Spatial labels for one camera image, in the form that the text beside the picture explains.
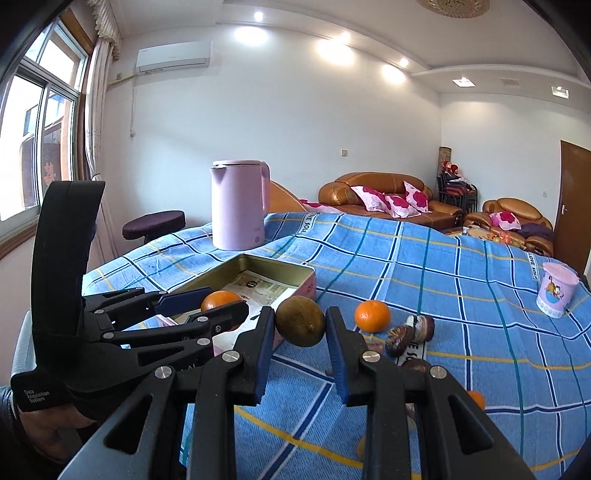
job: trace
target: round purple stool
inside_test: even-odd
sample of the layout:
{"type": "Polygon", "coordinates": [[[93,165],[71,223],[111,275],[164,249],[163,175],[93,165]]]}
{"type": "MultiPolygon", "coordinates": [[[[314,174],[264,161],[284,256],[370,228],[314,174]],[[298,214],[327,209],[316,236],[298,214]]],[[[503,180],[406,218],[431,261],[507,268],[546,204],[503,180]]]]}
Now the round purple stool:
{"type": "Polygon", "coordinates": [[[136,240],[144,237],[144,245],[168,233],[185,228],[184,212],[170,210],[144,215],[131,220],[123,226],[123,238],[136,240]]]}

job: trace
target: metal rivet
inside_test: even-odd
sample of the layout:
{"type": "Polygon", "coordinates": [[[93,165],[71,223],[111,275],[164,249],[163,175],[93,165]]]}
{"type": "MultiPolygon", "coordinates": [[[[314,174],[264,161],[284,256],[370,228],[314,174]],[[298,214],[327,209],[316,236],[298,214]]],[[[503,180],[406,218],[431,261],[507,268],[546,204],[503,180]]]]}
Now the metal rivet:
{"type": "Polygon", "coordinates": [[[371,350],[368,350],[367,352],[363,352],[363,355],[361,355],[361,358],[363,358],[363,360],[365,360],[366,362],[369,362],[370,364],[374,364],[375,362],[379,361],[380,354],[377,352],[372,352],[371,350]]]}
{"type": "Polygon", "coordinates": [[[160,380],[164,380],[165,378],[170,377],[173,373],[173,369],[170,368],[168,365],[164,365],[163,367],[158,367],[154,370],[154,376],[159,378],[160,380]]]}
{"type": "Polygon", "coordinates": [[[222,354],[222,360],[231,364],[237,362],[240,359],[240,354],[235,350],[228,350],[222,354]]]}
{"type": "Polygon", "coordinates": [[[442,379],[442,378],[447,377],[447,370],[445,370],[443,367],[440,367],[439,365],[435,365],[434,367],[431,367],[431,370],[429,370],[429,373],[431,374],[431,376],[433,378],[442,379]]]}

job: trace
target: pink cup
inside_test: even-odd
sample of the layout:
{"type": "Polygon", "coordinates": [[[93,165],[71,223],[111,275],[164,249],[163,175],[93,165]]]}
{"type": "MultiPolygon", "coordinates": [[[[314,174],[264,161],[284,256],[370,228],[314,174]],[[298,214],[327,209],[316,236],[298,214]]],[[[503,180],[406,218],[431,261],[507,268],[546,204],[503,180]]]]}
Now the pink cup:
{"type": "Polygon", "coordinates": [[[542,279],[536,303],[546,315],[559,319],[564,315],[573,298],[579,278],[564,265],[546,262],[542,265],[546,274],[542,279]]]}

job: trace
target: white air conditioner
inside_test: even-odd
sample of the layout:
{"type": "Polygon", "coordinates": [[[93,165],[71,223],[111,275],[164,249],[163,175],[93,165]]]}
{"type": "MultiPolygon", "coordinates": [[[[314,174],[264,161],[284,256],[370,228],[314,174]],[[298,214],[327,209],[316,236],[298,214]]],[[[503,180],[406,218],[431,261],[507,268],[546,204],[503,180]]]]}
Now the white air conditioner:
{"type": "Polygon", "coordinates": [[[143,48],[138,52],[137,73],[188,69],[209,66],[212,56],[211,40],[173,43],[143,48]]]}

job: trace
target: orange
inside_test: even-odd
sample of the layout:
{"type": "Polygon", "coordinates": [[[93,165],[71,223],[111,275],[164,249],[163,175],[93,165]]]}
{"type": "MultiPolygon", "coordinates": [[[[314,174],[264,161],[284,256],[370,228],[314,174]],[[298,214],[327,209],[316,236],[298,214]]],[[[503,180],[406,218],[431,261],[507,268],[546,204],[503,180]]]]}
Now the orange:
{"type": "Polygon", "coordinates": [[[482,410],[485,409],[486,400],[484,399],[484,395],[482,395],[480,392],[475,392],[473,390],[469,390],[468,395],[472,397],[472,400],[474,400],[482,410]]]}
{"type": "Polygon", "coordinates": [[[390,309],[379,300],[366,300],[355,309],[355,323],[368,333],[377,333],[390,324],[390,309]]]}
{"type": "Polygon", "coordinates": [[[203,299],[203,303],[201,304],[201,311],[205,312],[205,310],[215,309],[217,307],[221,307],[222,305],[226,305],[228,303],[232,303],[233,301],[239,300],[242,299],[232,291],[215,291],[213,293],[210,293],[207,297],[203,299]]]}

